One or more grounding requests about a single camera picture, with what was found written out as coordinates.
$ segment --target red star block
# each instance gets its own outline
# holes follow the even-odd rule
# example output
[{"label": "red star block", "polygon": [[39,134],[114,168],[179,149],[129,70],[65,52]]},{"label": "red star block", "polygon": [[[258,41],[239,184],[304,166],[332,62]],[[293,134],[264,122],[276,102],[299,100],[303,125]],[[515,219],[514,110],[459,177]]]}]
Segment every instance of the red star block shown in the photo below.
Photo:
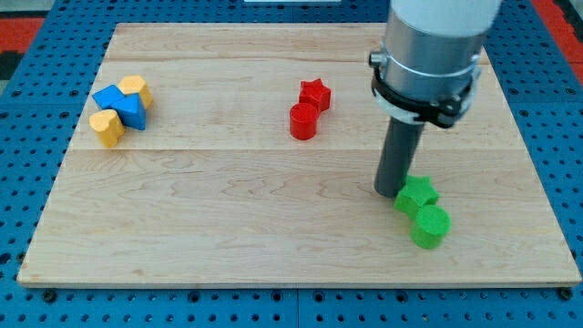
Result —
[{"label": "red star block", "polygon": [[322,83],[320,78],[312,82],[302,81],[300,102],[314,105],[321,112],[330,108],[332,91]]}]

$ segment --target wooden board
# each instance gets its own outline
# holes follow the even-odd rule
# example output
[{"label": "wooden board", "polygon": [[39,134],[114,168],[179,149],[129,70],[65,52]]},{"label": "wooden board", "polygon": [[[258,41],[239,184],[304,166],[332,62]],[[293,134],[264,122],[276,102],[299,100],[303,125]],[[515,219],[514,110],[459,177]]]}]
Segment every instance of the wooden board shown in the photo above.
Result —
[{"label": "wooden board", "polygon": [[[427,127],[453,229],[433,251],[373,191],[388,117],[368,52],[384,25],[119,25],[92,92],[141,74],[148,127],[113,150],[86,103],[18,281],[67,288],[564,286],[580,275],[487,58],[475,105]],[[298,141],[301,80],[333,90]]]}]

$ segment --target blue block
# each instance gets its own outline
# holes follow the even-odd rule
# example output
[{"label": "blue block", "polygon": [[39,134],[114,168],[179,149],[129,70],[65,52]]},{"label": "blue block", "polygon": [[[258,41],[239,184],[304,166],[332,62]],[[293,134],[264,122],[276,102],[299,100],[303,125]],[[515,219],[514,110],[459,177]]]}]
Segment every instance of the blue block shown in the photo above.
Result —
[{"label": "blue block", "polygon": [[111,105],[119,115],[121,123],[129,128],[146,129],[146,109],[138,94],[129,95]]},{"label": "blue block", "polygon": [[111,109],[111,105],[123,99],[124,94],[118,87],[111,85],[94,93],[92,97],[101,109]]}]

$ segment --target black clamp ring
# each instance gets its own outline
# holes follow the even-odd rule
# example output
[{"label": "black clamp ring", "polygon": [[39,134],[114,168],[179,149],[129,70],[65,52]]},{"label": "black clamp ring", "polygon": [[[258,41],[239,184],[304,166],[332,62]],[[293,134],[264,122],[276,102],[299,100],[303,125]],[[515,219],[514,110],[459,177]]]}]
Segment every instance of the black clamp ring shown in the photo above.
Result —
[{"label": "black clamp ring", "polygon": [[375,95],[376,91],[389,103],[417,114],[417,117],[414,118],[415,121],[430,122],[439,128],[451,128],[464,115],[464,112],[462,112],[462,104],[470,94],[472,83],[473,81],[470,81],[457,97],[437,103],[429,103],[426,101],[412,100],[399,95],[383,83],[381,80],[381,72],[378,67],[375,67],[372,88],[373,95]]}]

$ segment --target blue pegboard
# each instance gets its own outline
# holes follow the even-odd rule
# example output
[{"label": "blue pegboard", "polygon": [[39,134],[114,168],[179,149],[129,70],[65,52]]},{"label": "blue pegboard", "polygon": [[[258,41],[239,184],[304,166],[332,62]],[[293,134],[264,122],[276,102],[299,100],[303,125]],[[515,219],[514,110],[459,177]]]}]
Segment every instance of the blue pegboard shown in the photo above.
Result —
[{"label": "blue pegboard", "polygon": [[[387,7],[387,1],[365,0],[300,7],[245,7],[240,0],[57,0],[0,97],[0,326],[581,325],[581,287],[45,291],[15,282],[116,23],[384,22]],[[581,85],[528,1],[504,2],[486,50],[581,268]]]}]

